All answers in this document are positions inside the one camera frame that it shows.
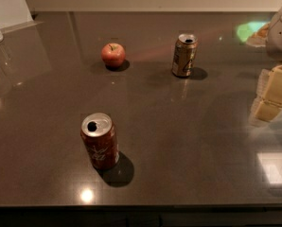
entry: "red apple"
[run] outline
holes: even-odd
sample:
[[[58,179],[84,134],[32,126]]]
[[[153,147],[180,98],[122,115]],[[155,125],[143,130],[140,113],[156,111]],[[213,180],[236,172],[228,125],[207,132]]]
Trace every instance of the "red apple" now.
[[[125,50],[121,44],[109,43],[102,48],[101,58],[107,66],[119,67],[125,60]]]

